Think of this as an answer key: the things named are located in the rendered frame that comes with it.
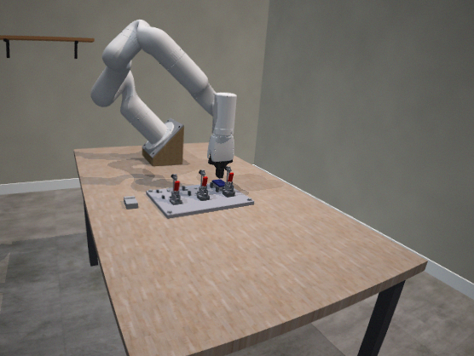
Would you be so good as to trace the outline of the blue flat plate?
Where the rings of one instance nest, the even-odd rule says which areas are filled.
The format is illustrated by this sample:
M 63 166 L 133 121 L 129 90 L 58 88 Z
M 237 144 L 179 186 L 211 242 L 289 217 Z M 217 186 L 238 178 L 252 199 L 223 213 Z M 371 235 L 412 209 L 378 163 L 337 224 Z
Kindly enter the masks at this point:
M 225 184 L 225 182 L 222 181 L 221 179 L 220 180 L 212 180 L 212 182 L 213 182 L 214 187 L 219 186 L 219 190 L 222 190 L 223 187 L 224 187 L 224 184 Z

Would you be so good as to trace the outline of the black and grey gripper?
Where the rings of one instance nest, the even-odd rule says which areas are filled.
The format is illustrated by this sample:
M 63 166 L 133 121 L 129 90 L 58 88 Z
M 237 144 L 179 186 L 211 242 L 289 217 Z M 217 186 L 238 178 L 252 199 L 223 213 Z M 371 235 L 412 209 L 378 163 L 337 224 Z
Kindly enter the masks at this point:
M 234 159 L 234 137 L 232 135 L 211 135 L 207 158 L 209 159 L 208 164 L 216 167 L 216 177 L 219 179 L 223 178 L 224 168 L 232 163 Z

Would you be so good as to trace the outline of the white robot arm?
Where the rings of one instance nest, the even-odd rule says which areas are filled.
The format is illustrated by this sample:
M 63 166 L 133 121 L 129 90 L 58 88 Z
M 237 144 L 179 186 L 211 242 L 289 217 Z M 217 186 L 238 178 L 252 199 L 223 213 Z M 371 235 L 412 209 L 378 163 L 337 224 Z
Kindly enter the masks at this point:
M 237 95 L 216 93 L 207 76 L 174 40 L 144 20 L 130 23 L 103 51 L 106 68 L 90 93 L 96 105 L 110 106 L 122 93 L 120 112 L 147 139 L 146 148 L 153 150 L 167 140 L 174 124 L 163 124 L 136 94 L 130 69 L 132 59 L 141 49 L 153 56 L 209 114 L 213 114 L 212 134 L 234 134 Z

